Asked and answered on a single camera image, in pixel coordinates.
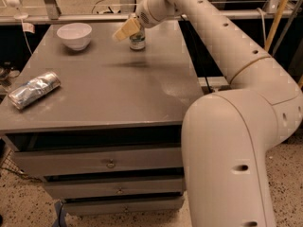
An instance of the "crumpled foil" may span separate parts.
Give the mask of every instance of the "crumpled foil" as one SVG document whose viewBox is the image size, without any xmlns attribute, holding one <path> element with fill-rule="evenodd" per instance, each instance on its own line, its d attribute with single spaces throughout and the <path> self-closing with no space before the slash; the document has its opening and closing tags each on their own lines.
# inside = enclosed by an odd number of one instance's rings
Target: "crumpled foil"
<svg viewBox="0 0 303 227">
<path fill-rule="evenodd" d="M 41 96 L 59 87 L 60 84 L 61 82 L 54 72 L 46 72 L 11 92 L 9 99 L 17 109 L 22 110 Z"/>
</svg>

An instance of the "ceramic bowl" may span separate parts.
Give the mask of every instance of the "ceramic bowl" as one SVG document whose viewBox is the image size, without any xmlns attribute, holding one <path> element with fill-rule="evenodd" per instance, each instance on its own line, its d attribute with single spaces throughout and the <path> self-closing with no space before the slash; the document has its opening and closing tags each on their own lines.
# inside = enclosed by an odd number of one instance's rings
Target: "ceramic bowl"
<svg viewBox="0 0 303 227">
<path fill-rule="evenodd" d="M 84 23 L 73 23 L 58 29 L 57 35 L 67 47 L 79 51 L 91 42 L 92 28 Z"/>
</svg>

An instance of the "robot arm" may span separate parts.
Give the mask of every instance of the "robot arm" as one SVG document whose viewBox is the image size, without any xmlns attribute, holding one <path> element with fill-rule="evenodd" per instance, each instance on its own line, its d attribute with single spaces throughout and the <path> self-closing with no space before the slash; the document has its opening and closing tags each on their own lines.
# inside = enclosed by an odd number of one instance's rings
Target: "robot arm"
<svg viewBox="0 0 303 227">
<path fill-rule="evenodd" d="M 288 73 L 207 0 L 144 0 L 144 27 L 187 15 L 233 90 L 191 105 L 182 153 L 194 227 L 276 226 L 266 151 L 302 120 L 303 96 Z"/>
</svg>

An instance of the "gray table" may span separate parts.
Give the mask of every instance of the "gray table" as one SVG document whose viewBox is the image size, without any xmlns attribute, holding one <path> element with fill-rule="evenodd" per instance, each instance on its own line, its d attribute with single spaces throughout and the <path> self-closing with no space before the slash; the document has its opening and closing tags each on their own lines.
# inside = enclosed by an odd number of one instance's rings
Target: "gray table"
<svg viewBox="0 0 303 227">
<path fill-rule="evenodd" d="M 202 91 L 177 22 L 146 29 L 144 51 L 111 39 L 121 23 L 91 26 L 92 41 L 81 52 L 66 48 L 60 26 L 51 26 L 15 87 L 49 70 L 62 86 L 21 112 L 6 98 L 0 133 L 182 123 Z"/>
<path fill-rule="evenodd" d="M 14 161 L 71 215 L 183 204 L 180 129 L 202 96 L 196 73 L 177 22 L 146 30 L 143 51 L 111 39 L 120 26 L 92 24 L 81 52 L 51 26 L 14 87 L 49 70 L 62 86 L 22 111 L 7 98 L 0 105 Z"/>
</svg>

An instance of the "speckled floor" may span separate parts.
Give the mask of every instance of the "speckled floor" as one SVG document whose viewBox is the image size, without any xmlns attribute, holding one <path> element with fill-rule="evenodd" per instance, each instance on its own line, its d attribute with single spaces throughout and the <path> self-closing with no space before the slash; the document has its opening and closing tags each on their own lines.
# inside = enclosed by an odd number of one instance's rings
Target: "speckled floor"
<svg viewBox="0 0 303 227">
<path fill-rule="evenodd" d="M 298 133 L 268 151 L 267 170 L 276 213 L 277 227 L 303 226 L 303 134 Z M 52 200 L 42 184 L 22 180 L 16 175 L 1 171 L 0 214 L 3 226 L 52 226 L 57 215 Z M 127 213 L 95 217 L 66 216 L 68 227 L 190 227 L 187 202 L 179 211 Z"/>
</svg>

